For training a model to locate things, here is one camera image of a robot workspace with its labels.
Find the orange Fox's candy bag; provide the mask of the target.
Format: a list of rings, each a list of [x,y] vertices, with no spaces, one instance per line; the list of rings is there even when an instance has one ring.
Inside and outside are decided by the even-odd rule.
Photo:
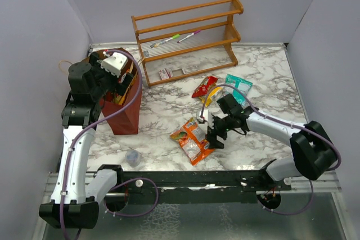
[[[193,166],[215,151],[215,149],[210,148],[205,132],[193,117],[169,137],[179,144]]]

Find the gold brown chips bag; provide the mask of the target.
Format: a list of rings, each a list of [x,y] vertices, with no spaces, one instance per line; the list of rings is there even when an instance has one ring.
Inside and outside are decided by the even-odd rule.
[[[115,88],[112,99],[112,101],[117,105],[122,105],[125,101],[127,92],[129,91],[133,78],[136,75],[136,72],[133,72],[133,70],[134,64],[131,63],[129,68],[123,72],[123,74],[120,76],[120,79],[118,80],[118,85]]]

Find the red yellow snack packet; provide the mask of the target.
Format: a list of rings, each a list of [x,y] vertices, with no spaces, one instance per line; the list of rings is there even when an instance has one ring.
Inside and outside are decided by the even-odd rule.
[[[198,85],[198,87],[194,90],[192,94],[192,98],[198,98],[205,96],[209,89],[214,87],[218,81],[218,78],[215,76],[207,76],[202,82]]]

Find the brown and red paper bag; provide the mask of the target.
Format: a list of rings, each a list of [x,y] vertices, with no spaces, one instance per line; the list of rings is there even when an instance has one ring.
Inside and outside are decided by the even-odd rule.
[[[132,85],[127,92],[122,105],[113,102],[113,92],[107,92],[101,99],[93,96],[95,89],[95,69],[101,67],[92,66],[88,58],[72,64],[68,69],[68,81],[70,92],[62,110],[62,126],[68,129],[71,126],[79,126],[82,130],[96,129],[101,122],[99,116],[104,115],[115,135],[133,135],[138,133],[140,114],[140,100],[142,94],[141,69],[134,57],[124,49],[110,49],[110,53],[119,52],[128,57],[128,61],[121,70],[123,72],[134,64],[133,72],[136,72]]]

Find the teal mint candy bag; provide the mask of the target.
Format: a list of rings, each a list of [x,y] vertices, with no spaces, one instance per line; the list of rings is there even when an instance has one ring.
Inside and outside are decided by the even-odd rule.
[[[245,97],[247,96],[248,92],[250,91],[250,89],[253,86],[252,82],[249,82],[238,76],[227,74],[227,76],[225,78],[225,84],[235,87],[236,89],[238,89],[241,92],[241,94],[232,88],[224,87],[222,95],[225,96],[226,94],[232,94],[233,97],[235,98],[235,100],[242,107],[246,107],[247,101],[246,101]]]

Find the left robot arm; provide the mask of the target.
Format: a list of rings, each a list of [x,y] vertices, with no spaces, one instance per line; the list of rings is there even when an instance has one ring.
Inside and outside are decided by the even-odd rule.
[[[94,228],[100,203],[108,191],[118,192],[124,187],[120,166],[103,166],[89,184],[86,172],[89,149],[101,123],[100,101],[107,92],[121,92],[129,85],[121,81],[126,64],[140,69],[126,50],[110,49],[105,58],[93,52],[87,61],[74,63],[68,69],[70,92],[61,113],[60,168],[49,202],[39,207],[39,216],[54,228]]]

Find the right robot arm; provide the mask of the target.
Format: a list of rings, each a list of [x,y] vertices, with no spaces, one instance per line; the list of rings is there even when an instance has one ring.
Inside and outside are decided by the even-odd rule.
[[[286,121],[259,110],[253,105],[242,107],[228,94],[218,100],[223,118],[201,111],[199,120],[207,123],[206,139],[210,148],[223,149],[229,131],[241,129],[267,135],[291,148],[292,156],[273,160],[264,165],[258,176],[259,185],[271,190],[280,180],[303,176],[317,180],[324,172],[336,169],[341,158],[323,126],[311,121],[307,124]]]

